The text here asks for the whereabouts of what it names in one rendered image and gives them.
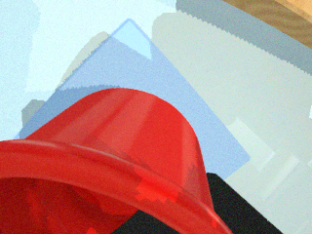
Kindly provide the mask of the red translucent cup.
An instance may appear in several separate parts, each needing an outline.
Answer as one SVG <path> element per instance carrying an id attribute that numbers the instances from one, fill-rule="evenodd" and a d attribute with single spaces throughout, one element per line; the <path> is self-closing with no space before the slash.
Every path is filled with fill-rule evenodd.
<path id="1" fill-rule="evenodd" d="M 194 128 L 155 95 L 108 89 L 0 141 L 0 234 L 110 234 L 137 210 L 179 234 L 234 234 Z"/>

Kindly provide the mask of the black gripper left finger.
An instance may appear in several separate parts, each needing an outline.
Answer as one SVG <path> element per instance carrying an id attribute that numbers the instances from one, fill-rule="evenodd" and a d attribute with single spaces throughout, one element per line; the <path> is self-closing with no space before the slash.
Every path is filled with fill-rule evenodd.
<path id="1" fill-rule="evenodd" d="M 165 225 L 155 215 L 137 210 L 128 221 L 122 223 L 110 234 L 179 234 L 179 231 Z"/>

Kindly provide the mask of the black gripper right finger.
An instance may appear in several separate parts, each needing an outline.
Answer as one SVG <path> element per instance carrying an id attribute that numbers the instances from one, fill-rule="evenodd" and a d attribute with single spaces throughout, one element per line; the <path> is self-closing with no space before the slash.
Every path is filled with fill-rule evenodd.
<path id="1" fill-rule="evenodd" d="M 234 234 L 282 234 L 265 215 L 251 207 L 233 187 L 215 173 L 207 172 L 214 213 Z"/>

